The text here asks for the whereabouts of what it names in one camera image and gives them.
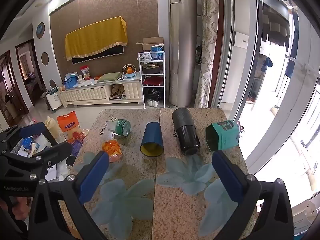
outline white shelf rack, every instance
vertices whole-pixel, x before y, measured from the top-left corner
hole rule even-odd
[[[140,61],[140,55],[145,55],[145,54],[152,54],[152,53],[162,53],[163,55],[163,60],[151,60],[151,61]],[[138,53],[138,61],[139,61],[139,68],[140,68],[140,75],[141,75],[141,86],[142,86],[142,90],[144,88],[163,88],[163,107],[165,107],[165,75],[164,75],[164,72],[165,72],[165,65],[164,65],[164,51],[149,51],[149,52],[141,52],[141,53]],[[156,73],[156,74],[144,74],[142,72],[142,66],[141,66],[141,63],[142,64],[147,64],[147,63],[152,63],[152,62],[163,62],[163,72],[162,73]],[[143,76],[163,76],[163,86],[144,86],[143,85]],[[145,101],[144,101],[144,93],[142,91],[142,94],[143,94],[143,106],[144,108],[146,108],[146,105],[145,105]]]

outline patterned wallpaper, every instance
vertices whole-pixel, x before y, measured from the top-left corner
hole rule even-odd
[[[105,19],[121,16],[127,23],[128,45],[123,55],[93,59],[73,65],[65,54],[65,36],[79,28]],[[74,0],[50,15],[53,49],[60,76],[78,72],[80,67],[89,65],[92,77],[104,73],[122,72],[126,64],[139,68],[137,53],[142,51],[142,42],[146,37],[158,36],[157,0]]]

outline green pillow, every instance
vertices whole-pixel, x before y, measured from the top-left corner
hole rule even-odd
[[[119,77],[121,77],[121,75],[123,75],[120,72],[115,72],[115,73],[106,73],[103,74],[98,80],[97,82],[104,82],[104,81],[117,81]]]

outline cardboard box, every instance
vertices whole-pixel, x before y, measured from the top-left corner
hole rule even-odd
[[[143,38],[143,44],[158,45],[164,43],[164,37]]]
[[[151,50],[152,46],[155,46],[155,45],[158,45],[158,44],[161,44],[161,43],[162,42],[160,42],[160,43],[152,43],[152,44],[143,44],[142,49],[143,50]]]

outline black thermos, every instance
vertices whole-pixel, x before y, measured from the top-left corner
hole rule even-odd
[[[172,120],[183,154],[192,155],[198,153],[200,141],[189,110],[186,108],[174,110]]]

